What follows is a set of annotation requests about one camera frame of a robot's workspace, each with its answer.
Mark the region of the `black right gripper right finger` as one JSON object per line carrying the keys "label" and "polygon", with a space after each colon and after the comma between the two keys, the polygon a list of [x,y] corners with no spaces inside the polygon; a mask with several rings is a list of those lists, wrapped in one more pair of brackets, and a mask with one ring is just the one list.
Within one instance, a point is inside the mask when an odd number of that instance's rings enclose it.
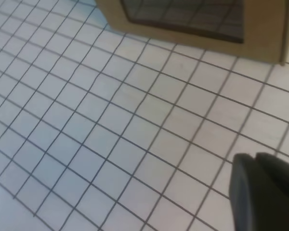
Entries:
{"label": "black right gripper right finger", "polygon": [[276,224],[276,231],[289,231],[289,163],[268,153],[256,154],[256,161],[273,183],[267,196],[270,221]]}

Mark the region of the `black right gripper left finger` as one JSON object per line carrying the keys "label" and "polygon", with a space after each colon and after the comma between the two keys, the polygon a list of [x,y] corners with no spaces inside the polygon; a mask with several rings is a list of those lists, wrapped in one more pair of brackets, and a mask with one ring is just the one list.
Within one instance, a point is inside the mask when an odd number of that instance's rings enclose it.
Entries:
{"label": "black right gripper left finger", "polygon": [[236,154],[229,199],[236,231],[276,231],[279,228],[279,190],[248,154]]}

